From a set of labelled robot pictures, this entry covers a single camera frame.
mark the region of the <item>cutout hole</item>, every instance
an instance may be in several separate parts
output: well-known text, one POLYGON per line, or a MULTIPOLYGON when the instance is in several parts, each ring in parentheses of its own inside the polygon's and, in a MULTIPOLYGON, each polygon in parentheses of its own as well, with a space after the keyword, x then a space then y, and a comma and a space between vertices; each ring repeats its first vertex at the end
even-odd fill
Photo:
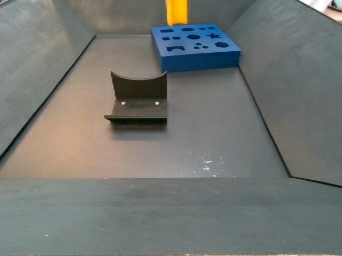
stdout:
POLYGON ((215 45, 218 46, 218 47, 220 47, 220 48, 227 48, 230 45, 227 44, 227 43, 224 43, 224 42, 218 42, 218 43, 215 43, 215 45))
POLYGON ((162 33, 172 33, 172 32, 174 32, 174 29, 162 29, 160 32, 162 32, 162 33))
POLYGON ((208 37, 212 38, 212 39, 214 39, 214 38, 220 38, 220 35, 211 33, 211 34, 208 35, 208 37))
POLYGON ((166 49, 168 52, 172 52, 174 50, 180 50, 180 51, 186 50, 184 46, 170 46, 170 47, 166 47, 166 49))
POLYGON ((187 38, 192 39, 192 40, 198 40, 200 38, 200 36, 199 35, 188 35, 187 38))
POLYGON ((182 31, 194 31, 194 28, 182 28, 182 31))

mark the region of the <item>yellow post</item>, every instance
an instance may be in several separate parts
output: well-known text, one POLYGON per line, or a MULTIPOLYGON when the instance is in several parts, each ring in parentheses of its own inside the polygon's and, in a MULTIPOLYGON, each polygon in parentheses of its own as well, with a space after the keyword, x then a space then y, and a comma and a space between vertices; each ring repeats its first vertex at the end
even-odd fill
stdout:
POLYGON ((187 0, 166 0, 167 6, 167 24, 174 26, 175 24, 188 23, 188 3, 187 0))

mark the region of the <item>gray floor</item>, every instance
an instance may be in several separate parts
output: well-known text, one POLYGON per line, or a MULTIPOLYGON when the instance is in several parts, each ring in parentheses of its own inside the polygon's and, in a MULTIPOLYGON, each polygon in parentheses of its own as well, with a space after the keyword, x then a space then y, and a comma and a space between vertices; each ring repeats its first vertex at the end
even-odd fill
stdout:
POLYGON ((286 178, 238 68, 168 76, 168 124, 112 126, 110 72, 160 74, 150 36, 92 42, 0 164, 0 178, 286 178))
POLYGON ((342 190, 295 179, 1 180, 1 255, 342 254, 342 190))

